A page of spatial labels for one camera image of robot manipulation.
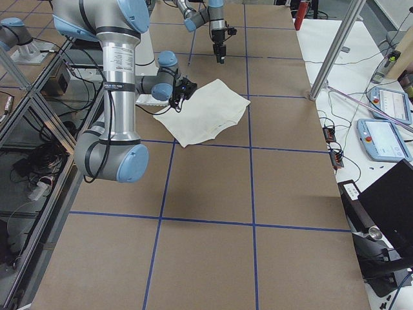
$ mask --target black cable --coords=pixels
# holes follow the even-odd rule
[[[145,110],[143,107],[141,107],[140,105],[135,105],[135,106],[137,106],[138,108],[140,108],[141,110],[143,110],[144,112],[146,112],[146,113],[148,113],[148,114],[150,114],[150,115],[162,115],[162,114],[165,114],[165,113],[167,113],[172,107],[171,106],[169,106],[169,108],[168,108],[168,110],[166,110],[166,111],[164,111],[164,112],[162,112],[162,113],[152,113],[152,112],[149,112],[148,110]]]
[[[403,287],[403,284],[407,281],[407,279],[410,278],[410,276],[411,276],[412,274],[413,274],[413,271],[410,271],[410,272],[408,273],[408,275],[406,275],[406,277],[403,279],[403,281],[401,281],[400,285],[398,286],[398,289],[397,289],[396,293],[394,294],[392,303],[390,304],[390,307],[388,307],[388,310],[392,310],[393,305],[394,305],[394,302],[396,301],[396,298],[398,297],[398,295],[399,295],[399,293],[400,293],[400,290],[401,290],[401,288]]]
[[[349,121],[347,118],[343,118],[343,117],[341,117],[341,116],[338,116],[338,115],[334,114],[334,112],[333,112],[333,104],[332,104],[332,102],[331,102],[331,92],[332,92],[332,91],[330,90],[330,91],[328,91],[328,94],[327,94],[327,96],[328,96],[328,104],[330,105],[331,114],[332,114],[333,116],[339,118],[339,119],[342,119],[343,121],[346,121],[346,122],[350,125],[350,126],[348,126],[348,128],[350,128],[350,127],[351,127],[351,121]]]
[[[178,7],[177,5],[170,5],[169,3],[166,3],[165,0],[162,0],[162,1],[164,2],[164,4],[166,4],[167,6],[170,6],[172,8],[177,8]]]
[[[360,180],[360,178],[361,178],[361,169],[360,169],[359,165],[358,165],[357,163],[355,163],[354,161],[352,161],[350,158],[348,158],[348,157],[346,157],[346,156],[344,156],[344,155],[343,155],[343,157],[344,157],[345,159],[351,161],[351,162],[357,167],[357,169],[359,170],[359,177],[357,178],[356,181],[354,181],[354,183],[357,183],[357,182]]]
[[[91,180],[86,179],[85,175],[83,176],[83,179],[87,184],[91,184],[96,180],[96,178],[99,175],[99,173],[101,172],[103,166],[106,165],[106,162],[107,162],[108,157],[109,157],[110,143],[112,142],[112,121],[113,121],[113,114],[114,114],[113,113],[113,108],[114,107],[112,106],[112,104],[114,104],[114,103],[113,103],[112,93],[111,93],[110,90],[108,90],[108,96],[109,96],[109,106],[110,106],[110,108],[109,108],[110,117],[109,117],[108,141],[107,141],[107,144],[106,144],[105,153],[103,154],[102,162],[101,162],[99,168],[97,168],[97,171],[96,171],[95,175],[92,175]]]
[[[145,66],[151,65],[151,64],[154,63],[154,62],[155,62],[155,58],[154,58],[150,63],[145,63],[145,64],[143,64],[143,65],[140,65],[139,63],[136,63],[135,66],[145,67]]]
[[[3,92],[2,90],[0,90],[0,93],[2,93],[2,94],[6,94],[7,96],[10,96],[10,97],[13,97],[13,98],[14,98],[14,96],[13,96],[13,95],[11,95],[11,94],[9,94],[8,92]]]
[[[67,37],[68,40],[70,42],[72,42],[73,45],[77,46],[69,37]],[[102,76],[103,82],[106,82],[106,77],[103,74],[102,69],[100,69],[99,65],[96,63],[95,59],[93,59],[93,57],[83,48],[80,48],[79,46],[77,46],[79,48],[79,50],[81,50],[83,53],[86,54],[86,56],[91,60],[91,62],[93,62],[93,64],[96,66],[97,71],[100,73],[100,75]],[[94,176],[91,176],[91,180],[87,180],[86,176],[83,176],[83,179],[86,183],[92,183],[96,180],[97,176],[99,175],[99,173],[101,172],[103,166],[106,164],[106,161],[108,159],[108,155],[109,155],[109,150],[110,150],[110,143],[112,141],[112,120],[113,120],[113,114],[114,114],[114,99],[112,97],[112,92],[107,90],[108,92],[108,97],[109,97],[109,109],[110,109],[110,119],[109,119],[109,129],[108,129],[108,141],[106,144],[106,148],[105,148],[105,153],[103,154],[103,158],[102,158],[102,162],[99,166],[99,168],[97,169],[96,173]]]
[[[67,103],[65,103],[65,102],[64,102],[63,100],[61,100],[61,99],[57,99],[57,98],[53,98],[53,97],[45,97],[45,99],[46,99],[46,100],[52,100],[52,101],[59,102],[59,103],[61,103],[62,105],[64,105],[65,107],[67,107],[68,109],[73,110],[73,112],[82,111],[82,110],[84,110],[85,108],[89,107],[91,103],[94,103],[93,100],[92,100],[91,102],[87,101],[87,102],[86,102],[86,105],[85,105],[84,107],[74,108],[74,107],[71,107],[70,105],[68,105]]]
[[[401,27],[403,26],[403,24],[405,23],[405,21],[407,20],[407,18],[409,17],[409,15],[411,14],[411,12],[409,11],[408,14],[406,15],[406,17],[404,18],[404,20],[401,22],[400,27],[398,28],[398,30],[396,31],[396,34],[394,35],[394,37],[390,40],[390,42],[388,43],[388,48],[387,51],[385,52],[385,55],[387,55],[388,50],[390,49],[390,47],[392,46],[393,40],[398,36]]]
[[[69,61],[70,61],[72,64],[74,64],[73,60],[72,60],[72,59],[70,58],[70,56],[66,53],[66,51],[63,50],[63,49],[62,49],[59,45],[57,45],[56,43],[51,42],[51,41],[47,41],[47,40],[44,40],[44,39],[39,39],[38,37],[34,37],[34,39],[36,39],[36,40],[38,40],[38,41],[42,41],[42,42],[46,42],[46,43],[53,44],[55,47],[57,47],[57,48],[59,49],[59,51],[60,51],[61,54],[62,54],[62,57],[63,57],[63,54],[64,54],[64,55],[69,59]],[[85,86],[85,88],[86,88],[86,91],[87,91],[87,93],[88,93],[88,102],[89,102],[89,101],[90,101],[90,93],[89,93],[89,88],[88,88],[87,85],[86,85],[86,82],[92,83],[92,84],[93,84],[93,82],[87,81],[87,80],[83,79],[82,77],[76,76],[70,69],[69,69],[69,71],[72,73],[72,75],[73,75],[75,78],[80,79],[80,80],[83,82],[83,84],[84,84],[84,86]]]
[[[370,56],[370,57],[363,58],[363,59],[360,59],[360,60],[358,60],[358,61],[353,61],[353,62],[349,62],[349,63],[334,63],[334,65],[335,65],[335,66],[355,65],[355,64],[358,64],[358,63],[360,63],[360,62],[362,62],[362,61],[366,61],[366,60],[372,59],[373,57],[375,57],[375,56],[377,56],[377,55],[380,55],[380,54],[381,54],[382,52],[384,52],[385,50],[386,50],[386,48],[384,48],[383,50],[380,50],[378,53],[375,53],[374,55],[372,55],[372,56]],[[309,60],[305,60],[304,62],[306,62],[306,63],[324,63],[324,61],[309,61]]]
[[[392,45],[393,40],[394,40],[394,39],[396,38],[396,36],[399,34],[399,31],[400,31],[401,27],[403,26],[403,24],[405,23],[405,21],[407,20],[407,18],[409,17],[409,15],[410,15],[410,11],[409,11],[409,13],[407,14],[406,18],[404,18],[404,20],[401,22],[398,30],[396,31],[396,34],[395,34],[395,35],[393,36],[393,38],[390,40],[390,42],[389,42],[389,44],[388,44],[388,48],[386,49],[386,52],[385,52],[385,57],[387,56],[388,50],[390,50],[390,49],[393,47],[393,45]],[[367,88],[368,88],[368,86],[371,84],[372,78],[376,75],[376,72],[377,72],[378,68],[380,67],[380,65],[381,65],[381,63],[382,63],[383,61],[384,61],[384,60],[380,61],[380,63],[377,65],[376,69],[374,69],[373,74],[372,74],[372,76],[371,76],[371,78],[370,78],[370,83],[367,85],[367,87],[366,87],[366,89],[365,89],[365,94],[366,94],[366,95],[367,95],[367,92],[368,92],[368,91],[367,91]]]

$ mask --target table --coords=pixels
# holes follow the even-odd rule
[[[306,19],[303,21],[301,30],[297,33],[303,58],[306,62],[307,74],[310,82],[313,82],[317,76],[331,42],[339,28],[340,21],[315,21]],[[377,65],[383,59],[376,44],[368,33],[363,22],[355,23],[345,46],[350,48],[349,53],[340,53],[336,63],[358,62],[361,59],[370,59],[349,65],[335,65],[328,76],[328,84],[346,94],[364,92],[369,84],[370,78],[376,69]],[[392,80],[384,80],[383,84],[390,83]],[[401,90],[398,83],[390,83],[385,85],[386,88],[393,90]],[[336,125],[348,126],[349,122],[341,118],[352,121],[350,130],[344,127],[338,127],[336,138],[338,142],[345,148],[345,156],[358,164],[361,169],[361,177],[357,182],[357,186],[361,191],[366,189],[370,184],[374,183],[386,171],[392,168],[395,163],[376,162],[370,160],[366,154],[356,132],[356,121],[361,118],[373,118],[370,112],[364,107],[357,107],[354,102],[345,99],[333,92],[330,93],[331,100],[328,99],[328,92],[322,91],[317,98],[317,109],[319,116],[331,118]],[[356,99],[361,99],[367,103],[366,97],[362,94],[354,94]],[[411,139],[412,135],[399,127],[400,133],[404,139]],[[407,143],[410,152],[413,151],[411,143]],[[336,175],[337,182],[346,180],[356,180],[359,172],[357,167],[344,159],[345,167],[339,169]],[[372,309],[379,307],[382,302],[386,302],[385,298],[378,298],[371,287],[366,285],[370,304]],[[413,304],[413,288],[407,287],[402,289],[402,293],[398,297],[397,305],[408,308]]]
[[[225,65],[207,26],[188,34],[162,3],[150,31],[200,87],[219,78],[248,98],[245,115],[183,149],[137,113],[145,177],[81,185],[32,309],[368,309],[290,12],[226,18],[239,33]]]

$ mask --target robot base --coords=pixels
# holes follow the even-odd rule
[[[35,47],[38,48],[38,50],[51,50],[53,49],[54,45],[51,43],[39,43],[39,42],[35,42],[33,41],[33,44],[35,45]],[[27,56],[25,57],[22,54],[22,49],[24,49],[24,46],[20,46],[18,50],[16,50],[11,58],[14,61],[14,63],[18,64],[18,65],[35,65],[35,66],[39,66],[42,64],[42,62],[46,59],[46,56],[49,54],[48,52],[41,52],[40,54],[38,54],[37,56],[30,56],[30,54],[27,52]]]

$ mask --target folded fabric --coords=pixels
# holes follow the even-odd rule
[[[230,90],[220,79],[198,89],[183,103],[180,113],[174,109],[154,116],[186,147],[214,139],[222,130],[237,125],[249,100]]]

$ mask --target robotic arm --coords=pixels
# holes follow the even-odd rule
[[[5,18],[0,21],[0,47],[8,52],[16,45],[18,51],[12,55],[12,59],[26,65],[39,65],[47,56],[47,52],[41,50],[53,48],[51,44],[35,42],[22,20]]]
[[[195,31],[200,26],[210,23],[210,38],[212,40],[214,54],[217,57],[217,63],[224,63],[227,54],[227,47],[224,45],[225,33],[229,36],[237,34],[234,27],[229,27],[224,20],[224,0],[210,0],[208,7],[196,11],[189,6],[186,0],[173,0],[184,17],[184,24],[189,32]]]
[[[136,77],[135,48],[149,28],[145,0],[54,0],[54,23],[64,35],[99,41],[103,49],[105,111],[75,147],[78,169],[91,178],[135,182],[148,165],[148,149],[135,127],[136,90],[156,99],[188,99],[196,84],[184,83],[172,52],[159,55],[156,76]]]

